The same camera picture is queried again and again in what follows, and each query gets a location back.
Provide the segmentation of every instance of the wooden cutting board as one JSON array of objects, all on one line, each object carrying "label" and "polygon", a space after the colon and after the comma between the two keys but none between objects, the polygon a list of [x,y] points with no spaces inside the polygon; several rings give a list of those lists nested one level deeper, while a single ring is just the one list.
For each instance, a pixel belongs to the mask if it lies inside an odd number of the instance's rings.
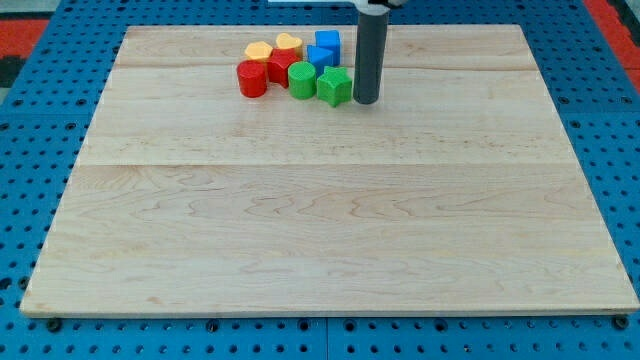
[{"label": "wooden cutting board", "polygon": [[[391,27],[370,106],[240,95],[246,44],[316,29],[130,28],[22,311],[638,308],[519,27]],[[338,29],[352,74],[355,28]]]}]

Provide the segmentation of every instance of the blue block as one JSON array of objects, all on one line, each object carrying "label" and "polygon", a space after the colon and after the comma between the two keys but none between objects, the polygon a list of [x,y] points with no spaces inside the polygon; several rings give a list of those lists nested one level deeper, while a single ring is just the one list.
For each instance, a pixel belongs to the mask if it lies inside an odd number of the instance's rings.
[{"label": "blue block", "polygon": [[316,46],[333,52],[331,66],[340,65],[340,33],[338,30],[316,31]]},{"label": "blue block", "polygon": [[324,67],[333,64],[333,51],[307,45],[307,60],[316,68],[316,76],[324,74]]}]

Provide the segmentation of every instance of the black cylinder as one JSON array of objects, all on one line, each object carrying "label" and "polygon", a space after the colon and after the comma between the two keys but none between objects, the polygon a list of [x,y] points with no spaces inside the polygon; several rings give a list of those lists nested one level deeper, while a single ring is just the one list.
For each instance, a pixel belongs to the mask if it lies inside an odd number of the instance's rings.
[{"label": "black cylinder", "polygon": [[378,16],[360,13],[358,17],[353,98],[360,104],[373,104],[380,95],[388,23],[388,11]]}]

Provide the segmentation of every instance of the green block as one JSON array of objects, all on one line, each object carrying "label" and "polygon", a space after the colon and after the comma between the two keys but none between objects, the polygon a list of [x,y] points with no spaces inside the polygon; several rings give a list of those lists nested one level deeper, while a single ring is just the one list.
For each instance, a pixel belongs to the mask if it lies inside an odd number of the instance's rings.
[{"label": "green block", "polygon": [[307,61],[298,61],[289,66],[289,93],[304,100],[316,94],[316,68]]},{"label": "green block", "polygon": [[318,78],[318,99],[332,107],[351,101],[352,81],[347,68],[325,66],[324,74]]}]

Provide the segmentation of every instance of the red cylinder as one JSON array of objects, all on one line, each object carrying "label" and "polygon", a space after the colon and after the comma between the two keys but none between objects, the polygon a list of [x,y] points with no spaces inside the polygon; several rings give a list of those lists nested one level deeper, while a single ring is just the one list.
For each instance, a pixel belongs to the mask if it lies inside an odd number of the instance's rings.
[{"label": "red cylinder", "polygon": [[256,98],[267,91],[267,71],[263,63],[245,60],[238,65],[236,71],[242,95]]}]

